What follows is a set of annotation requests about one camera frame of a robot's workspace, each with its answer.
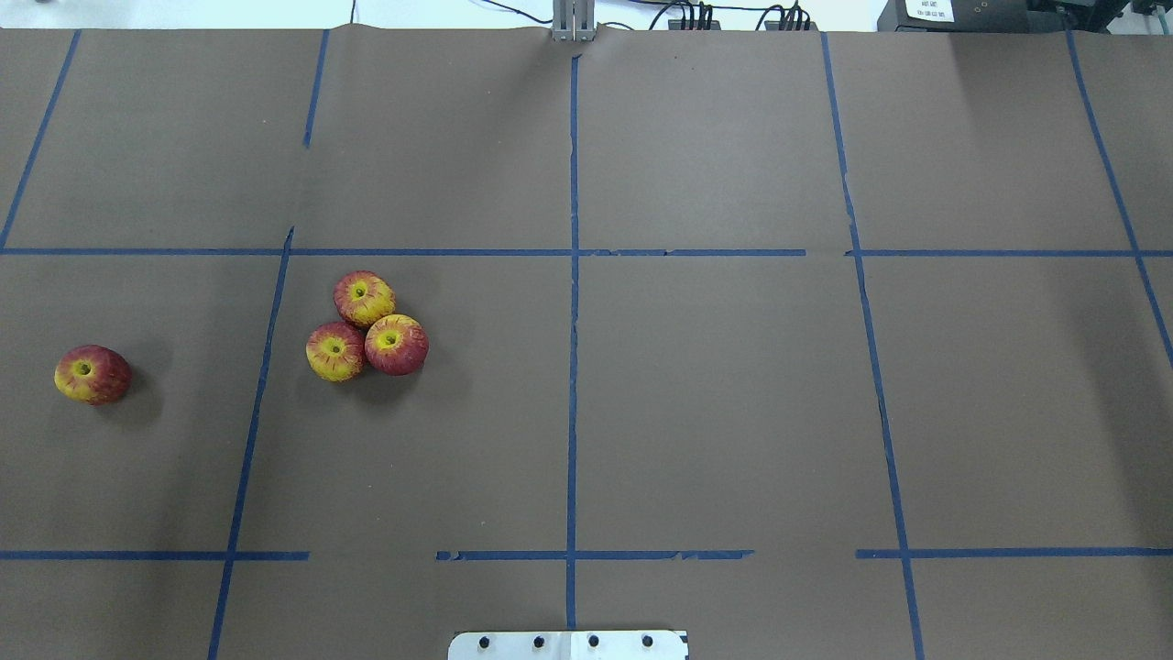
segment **metal post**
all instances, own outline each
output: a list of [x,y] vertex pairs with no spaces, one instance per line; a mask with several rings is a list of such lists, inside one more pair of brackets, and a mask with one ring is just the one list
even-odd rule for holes
[[596,29],[595,0],[554,0],[555,41],[594,41]]

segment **blue tape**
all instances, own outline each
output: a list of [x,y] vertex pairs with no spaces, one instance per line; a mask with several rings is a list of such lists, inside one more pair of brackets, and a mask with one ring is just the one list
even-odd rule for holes
[[[578,550],[577,562],[739,562],[752,550]],[[570,553],[561,550],[460,550],[438,552],[436,562],[567,562]]]
[[436,562],[565,562],[562,550],[460,550],[438,552]]
[[298,247],[294,256],[569,257],[571,250],[529,247]]
[[5,247],[5,254],[26,256],[280,256],[272,247]]
[[[4,247],[0,253],[25,256],[282,256],[274,247]],[[558,247],[296,247],[293,256],[398,256],[398,257],[569,257],[574,250]],[[802,249],[579,250],[583,257],[802,257]],[[1173,256],[1173,251],[1166,256]]]
[[570,410],[567,422],[567,630],[577,624],[578,545],[578,59],[570,59]]
[[33,175],[33,165],[36,163],[36,155],[41,151],[41,142],[45,140],[45,131],[49,128],[49,120],[53,118],[53,110],[57,107],[57,98],[61,97],[61,88],[65,87],[66,76],[69,75],[69,64],[73,63],[74,53],[77,52],[77,42],[81,40],[81,30],[75,29],[74,36],[69,40],[69,49],[66,50],[66,59],[61,62],[61,72],[57,73],[57,83],[53,86],[53,94],[45,107],[45,115],[41,117],[41,125],[36,129],[36,137],[33,138],[33,148],[28,150],[28,159],[25,161],[25,171],[16,183],[16,192],[12,196],[12,205],[8,206],[8,217],[4,220],[4,229],[0,229],[0,249],[8,244],[8,233],[16,220],[16,211],[20,210],[20,200],[25,197],[25,186]]
[[960,547],[856,550],[856,559],[1005,559],[1042,557],[1173,557],[1173,547]]
[[[849,250],[843,256],[855,256]],[[859,250],[862,257],[1133,257],[1132,250]]]
[[1096,110],[1092,108],[1091,96],[1087,95],[1087,86],[1084,83],[1084,72],[1079,66],[1079,53],[1076,50],[1076,35],[1069,28],[1067,53],[1071,55],[1071,69],[1076,73],[1076,84],[1079,86],[1079,96],[1084,101],[1084,110],[1087,113],[1087,124],[1092,129],[1092,137],[1096,138],[1096,148],[1099,149],[1100,161],[1104,163],[1104,171],[1107,173],[1108,185],[1112,188],[1112,197],[1116,198],[1116,207],[1120,212],[1120,222],[1124,223],[1124,232],[1128,234],[1128,244],[1132,245],[1133,256],[1137,259],[1137,271],[1140,272],[1140,280],[1145,286],[1145,294],[1148,295],[1148,306],[1153,311],[1153,319],[1157,321],[1158,333],[1161,335],[1161,343],[1165,345],[1165,356],[1169,367],[1173,367],[1173,341],[1169,340],[1168,327],[1165,325],[1165,315],[1161,306],[1157,301],[1157,292],[1153,283],[1148,278],[1148,268],[1145,266],[1145,258],[1137,240],[1137,231],[1132,226],[1132,218],[1128,217],[1128,207],[1124,203],[1124,195],[1116,179],[1116,170],[1112,169],[1112,159],[1107,155],[1107,147],[1104,145],[1104,137],[1100,135],[1099,122],[1096,121]]
[[[839,100],[835,94],[835,74],[830,64],[830,45],[827,41],[827,33],[819,33],[822,41],[822,62],[827,73],[827,95],[830,98],[830,118],[835,129],[835,147],[839,150],[839,171],[843,184],[843,203],[847,206],[847,217],[852,233],[852,252],[855,258],[855,279],[860,288],[860,305],[863,308],[863,328],[868,340],[868,356],[872,361],[872,380],[876,390],[876,403],[880,408],[880,427],[883,433],[884,460],[888,463],[888,489],[891,495],[893,516],[896,520],[896,540],[901,550],[908,550],[908,533],[904,528],[904,506],[900,495],[900,478],[896,474],[896,453],[891,443],[891,427],[888,422],[888,403],[883,393],[883,377],[880,373],[880,353],[876,349],[875,327],[872,322],[872,302],[868,300],[868,290],[863,273],[862,246],[860,244],[860,231],[855,220],[855,204],[852,202],[852,191],[847,186],[847,150],[843,145],[843,128],[839,117]],[[901,560],[904,574],[904,598],[908,601],[908,620],[913,632],[913,651],[916,660],[924,660],[924,642],[921,635],[921,614],[916,604],[916,586],[913,581],[913,563],[908,558]]]
[[269,311],[269,327],[265,329],[265,351],[260,358],[260,374],[257,376],[257,394],[252,401],[252,419],[249,422],[249,440],[244,445],[244,463],[240,465],[240,482],[236,489],[236,506],[232,509],[232,528],[228,537],[228,558],[224,560],[224,572],[221,576],[219,597],[216,599],[216,618],[212,620],[212,635],[208,645],[208,660],[216,660],[219,652],[221,632],[224,627],[224,611],[228,607],[228,593],[232,586],[232,565],[236,547],[240,540],[240,520],[244,517],[244,498],[249,492],[249,475],[252,471],[252,454],[257,447],[257,431],[260,428],[260,403],[265,396],[269,382],[269,361],[273,354],[273,329],[277,327],[277,313],[282,307],[282,294],[285,291],[285,272],[290,265],[290,246],[293,243],[293,229],[285,237],[282,249],[282,264],[277,270],[277,286],[273,288],[273,305]]
[[[6,550],[0,562],[224,562],[224,551]],[[308,562],[308,552],[238,552],[237,562]]]
[[313,136],[313,117],[318,114],[318,94],[321,91],[321,72],[326,68],[326,46],[330,43],[330,30],[321,30],[321,46],[318,47],[318,70],[313,74],[313,93],[310,94],[310,111],[305,116],[305,136],[301,144],[310,148]]
[[584,257],[805,257],[806,250],[799,249],[595,249],[582,250]]

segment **black cable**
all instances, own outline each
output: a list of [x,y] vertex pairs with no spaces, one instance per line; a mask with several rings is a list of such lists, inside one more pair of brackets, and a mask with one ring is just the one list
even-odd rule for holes
[[753,28],[754,32],[761,29],[761,25],[766,22],[766,16],[768,16],[769,12],[773,12],[774,9],[778,9],[778,13],[781,14],[778,20],[786,18],[786,7],[782,7],[781,5],[771,5],[768,9],[761,13],[761,18],[758,19],[758,26]]
[[700,4],[700,29],[713,29],[713,6]]
[[[628,0],[628,2],[635,2],[637,5],[656,5],[658,7],[672,6],[676,2],[664,2],[663,0]],[[734,12],[765,12],[765,7],[726,7],[724,5],[710,5],[714,9],[730,9]]]
[[522,12],[521,9],[517,9],[516,7],[510,7],[509,5],[502,5],[501,2],[496,2],[495,0],[481,0],[481,2],[487,2],[489,5],[493,5],[495,7],[501,7],[502,9],[513,12],[515,14],[521,14],[521,15],[526,16],[527,19],[529,19],[529,20],[531,20],[531,21],[534,21],[534,22],[536,22],[538,25],[551,25],[551,23],[554,23],[554,19],[543,21],[542,19],[535,16],[534,14],[527,14],[526,12]]
[[[663,5],[663,2],[657,2],[657,5]],[[660,7],[659,12],[656,12],[656,18],[652,19],[652,25],[647,26],[647,29],[656,29],[656,22],[659,21],[659,18],[664,15],[664,12],[671,9],[672,7],[680,7],[680,26],[684,27],[684,8],[689,7],[690,8],[689,11],[692,11],[691,9],[692,4],[686,2],[685,0],[672,0],[671,2]]]

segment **yellow-red apple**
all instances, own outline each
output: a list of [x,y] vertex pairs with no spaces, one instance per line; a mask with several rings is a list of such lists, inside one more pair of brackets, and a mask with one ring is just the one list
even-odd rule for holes
[[355,270],[334,285],[338,314],[355,327],[369,327],[395,311],[395,291],[369,270]]
[[86,345],[61,359],[53,383],[74,401],[89,406],[113,403],[130,388],[130,366],[110,349]]
[[305,343],[310,369],[331,383],[350,381],[362,372],[362,334],[348,322],[319,325]]
[[428,336],[411,315],[392,313],[367,329],[366,356],[371,367],[392,376],[406,376],[423,367]]

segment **white label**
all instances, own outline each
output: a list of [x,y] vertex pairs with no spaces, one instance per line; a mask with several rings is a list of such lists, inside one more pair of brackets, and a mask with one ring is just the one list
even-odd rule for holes
[[952,22],[951,0],[904,0],[908,18],[922,21]]

